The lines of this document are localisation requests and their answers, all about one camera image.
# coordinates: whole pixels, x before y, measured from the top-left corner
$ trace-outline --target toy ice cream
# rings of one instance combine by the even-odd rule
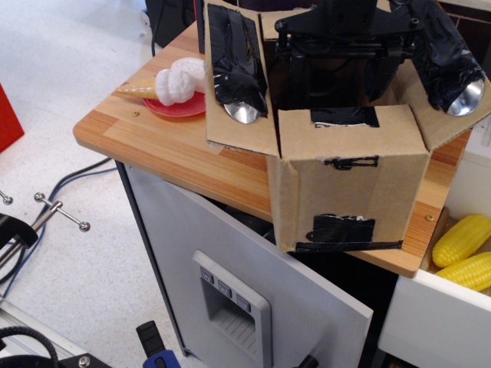
[[[121,94],[159,100],[164,106],[184,103],[193,97],[195,91],[205,91],[204,61],[195,57],[179,59],[170,69],[159,71],[155,77],[116,89]]]

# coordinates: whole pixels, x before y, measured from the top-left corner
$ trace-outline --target drawer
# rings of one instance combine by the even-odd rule
[[[455,221],[444,210],[434,238]],[[432,240],[416,277],[400,276],[378,346],[418,367],[489,366],[491,292],[481,293],[433,274]],[[491,250],[488,241],[480,250]]]

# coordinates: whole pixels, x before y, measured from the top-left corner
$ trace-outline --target metal rod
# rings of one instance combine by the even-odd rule
[[[46,205],[53,205],[50,201],[48,201],[44,197],[44,194],[42,194],[42,193],[36,193],[34,198],[35,198],[36,202],[43,202]],[[86,221],[80,221],[79,219],[70,215],[65,210],[58,209],[58,212],[60,212],[63,216],[68,217],[71,221],[75,222],[78,225],[78,228],[80,229],[81,232],[88,232],[91,229],[91,224],[89,224]]]
[[[63,206],[63,203],[60,201],[56,201],[53,203],[49,209],[44,211],[42,215],[40,215],[34,224],[32,224],[32,228],[38,232],[40,228],[43,227],[43,225],[56,213],[56,211],[59,211],[59,208]],[[8,261],[14,257],[24,246],[24,243],[22,241],[16,241],[13,246],[11,246],[2,256],[0,256],[0,269],[2,269]]]

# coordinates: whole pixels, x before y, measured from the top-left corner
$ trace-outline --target silver spoon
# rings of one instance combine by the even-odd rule
[[[484,79],[472,82],[450,105],[447,113],[464,117],[472,113],[481,103],[484,95]]]
[[[245,102],[228,103],[223,105],[229,115],[242,124],[254,123],[261,113]]]

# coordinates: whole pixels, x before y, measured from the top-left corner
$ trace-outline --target gray door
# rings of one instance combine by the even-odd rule
[[[210,201],[127,174],[183,345],[212,368],[358,366],[372,310]]]

